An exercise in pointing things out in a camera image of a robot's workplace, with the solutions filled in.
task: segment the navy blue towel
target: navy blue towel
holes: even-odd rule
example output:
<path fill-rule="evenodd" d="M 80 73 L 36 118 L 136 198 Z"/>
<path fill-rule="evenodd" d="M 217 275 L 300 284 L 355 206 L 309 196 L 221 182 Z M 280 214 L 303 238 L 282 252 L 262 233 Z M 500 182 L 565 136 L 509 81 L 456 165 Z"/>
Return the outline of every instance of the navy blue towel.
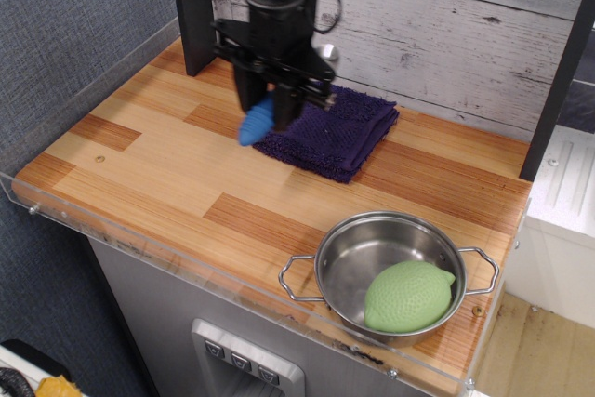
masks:
<path fill-rule="evenodd" d="M 349 183 L 396 122 L 394 102 L 346 87 L 328 111 L 309 103 L 285 132 L 270 132 L 254 144 L 262 153 L 327 179 Z"/>

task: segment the black frame post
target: black frame post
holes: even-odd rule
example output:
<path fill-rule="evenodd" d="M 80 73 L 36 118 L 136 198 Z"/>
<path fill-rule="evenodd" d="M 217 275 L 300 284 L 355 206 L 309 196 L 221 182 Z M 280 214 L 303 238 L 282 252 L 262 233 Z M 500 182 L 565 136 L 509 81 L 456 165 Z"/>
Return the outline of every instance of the black frame post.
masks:
<path fill-rule="evenodd" d="M 562 53 L 560 65 L 551 84 L 548 99 L 539 117 L 535 134 L 533 134 L 529 152 L 524 159 L 521 179 L 529 181 L 536 179 L 537 170 L 548 148 L 551 134 L 558 122 L 562 105 L 573 82 L 578 62 L 587 46 L 588 36 L 594 22 L 595 0 L 582 0 L 576 13 L 575 23 L 568 36 L 566 48 Z"/>
<path fill-rule="evenodd" d="M 195 76 L 214 58 L 215 29 L 211 0 L 176 0 L 186 73 Z"/>

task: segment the stainless steel pot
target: stainless steel pot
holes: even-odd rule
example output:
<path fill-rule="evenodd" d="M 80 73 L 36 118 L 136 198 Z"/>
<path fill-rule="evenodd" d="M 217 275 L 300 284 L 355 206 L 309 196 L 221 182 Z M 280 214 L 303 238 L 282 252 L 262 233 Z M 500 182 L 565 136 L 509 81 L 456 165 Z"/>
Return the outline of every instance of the stainless steel pot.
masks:
<path fill-rule="evenodd" d="M 467 251 L 479 253 L 494 268 L 488 288 L 467 290 L 467 271 L 460 255 Z M 312 258 L 322 296 L 297 297 L 285 282 L 284 274 L 293 261 Z M 436 323 L 415 332 L 387 333 L 366 327 L 364 299 L 368 287 L 382 271 L 405 260 L 423 260 L 456 277 L 451 286 L 450 307 Z M 279 272 L 279 282 L 293 300 L 325 301 L 345 326 L 383 343 L 404 347 L 436 332 L 458 310 L 466 295 L 492 292 L 498 275 L 497 264 L 480 248 L 456 248 L 443 232 L 421 218 L 393 211 L 372 211 L 339 222 L 320 242 L 316 255 L 292 256 Z"/>

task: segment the green toy lemon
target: green toy lemon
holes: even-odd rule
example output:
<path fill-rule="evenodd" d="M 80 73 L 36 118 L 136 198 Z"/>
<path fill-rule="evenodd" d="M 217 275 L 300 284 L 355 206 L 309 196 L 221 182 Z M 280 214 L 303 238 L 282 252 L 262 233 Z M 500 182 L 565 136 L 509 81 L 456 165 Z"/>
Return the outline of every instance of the green toy lemon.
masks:
<path fill-rule="evenodd" d="M 451 272 L 424 261 L 407 260 L 388 267 L 365 294 L 365 325 L 390 333 L 428 327 L 448 310 L 455 279 Z"/>

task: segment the blue object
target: blue object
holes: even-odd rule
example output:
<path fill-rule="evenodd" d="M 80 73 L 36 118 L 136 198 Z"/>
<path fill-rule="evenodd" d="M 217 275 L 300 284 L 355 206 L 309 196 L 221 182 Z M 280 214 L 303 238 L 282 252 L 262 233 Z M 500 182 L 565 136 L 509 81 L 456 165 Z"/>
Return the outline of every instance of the blue object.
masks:
<path fill-rule="evenodd" d="M 250 146 L 264 139 L 274 126 L 272 94 L 248 111 L 238 134 L 242 146 Z"/>

